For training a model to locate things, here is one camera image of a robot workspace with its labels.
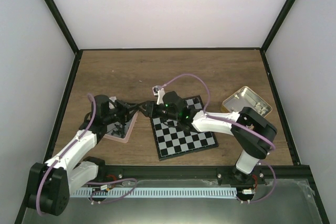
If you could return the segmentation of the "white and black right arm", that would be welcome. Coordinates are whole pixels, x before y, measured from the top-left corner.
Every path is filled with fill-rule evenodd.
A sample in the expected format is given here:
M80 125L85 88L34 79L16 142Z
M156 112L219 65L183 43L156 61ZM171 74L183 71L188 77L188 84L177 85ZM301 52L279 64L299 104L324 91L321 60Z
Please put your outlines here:
M176 92L171 91L159 94L156 101L141 103L139 111L153 120L174 121L177 128L185 133L232 135L243 149L233 170L235 181L241 184L248 182L255 166L275 150L276 127L249 107L232 113L207 112L204 108L187 105Z

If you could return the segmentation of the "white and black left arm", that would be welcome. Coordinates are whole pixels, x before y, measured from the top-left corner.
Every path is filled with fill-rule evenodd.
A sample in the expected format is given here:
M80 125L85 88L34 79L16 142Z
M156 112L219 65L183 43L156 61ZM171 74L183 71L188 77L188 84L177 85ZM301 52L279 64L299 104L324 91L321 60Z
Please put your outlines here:
M59 216L68 205L70 195L83 185L110 186L123 179L104 182L107 170L104 161L82 158L107 133L109 124L126 124L139 109L136 103L112 101L107 95L88 94L91 111L73 139L55 156L44 163L35 163L29 171L25 205L42 216Z

